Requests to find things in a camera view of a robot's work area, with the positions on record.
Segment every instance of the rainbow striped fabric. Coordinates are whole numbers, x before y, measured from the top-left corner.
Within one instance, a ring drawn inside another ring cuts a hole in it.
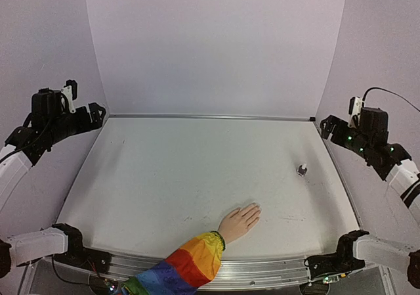
[[[212,281],[225,249],[216,231],[197,236],[153,268],[125,281],[117,292],[124,295],[190,295]]]

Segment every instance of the robotic arm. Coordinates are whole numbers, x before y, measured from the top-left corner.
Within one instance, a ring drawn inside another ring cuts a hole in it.
[[[408,152],[399,144],[388,144],[388,114],[364,106],[364,98],[350,100],[349,122],[335,116],[321,121],[321,136],[361,156],[379,177],[399,195],[420,224],[420,173]],[[306,259],[312,281],[338,281],[351,271],[365,267],[365,260],[406,273],[420,288],[420,250],[414,246],[379,239],[366,231],[353,231],[339,239],[334,254]]]
[[[74,80],[68,80],[61,91],[46,88],[32,96],[31,113],[23,126],[17,127],[7,138],[0,151],[0,212],[21,178],[45,151],[51,151],[53,145],[67,137],[102,127],[105,108],[95,102],[89,104],[90,112],[85,106],[75,108],[76,98]],[[43,231],[8,238],[5,242],[0,240],[0,278],[13,267],[51,254],[57,254],[58,258],[63,255],[64,261],[82,267],[92,261],[99,271],[109,262],[107,253],[83,247],[77,229],[56,224]]]

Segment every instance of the small white object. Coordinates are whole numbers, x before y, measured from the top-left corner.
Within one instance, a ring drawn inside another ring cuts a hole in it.
[[[360,97],[354,97],[354,103],[353,103],[353,109],[350,113],[350,120],[348,121],[349,127],[356,127],[356,124],[354,123],[353,117],[356,116],[358,119],[358,122],[360,123],[360,112],[362,111],[363,106],[363,100]]]
[[[76,108],[74,107],[73,104],[73,92],[72,92],[72,87],[71,86],[65,86],[65,88],[61,89],[61,93],[66,97],[67,102],[68,102],[68,108],[70,113],[75,113],[76,112]]]

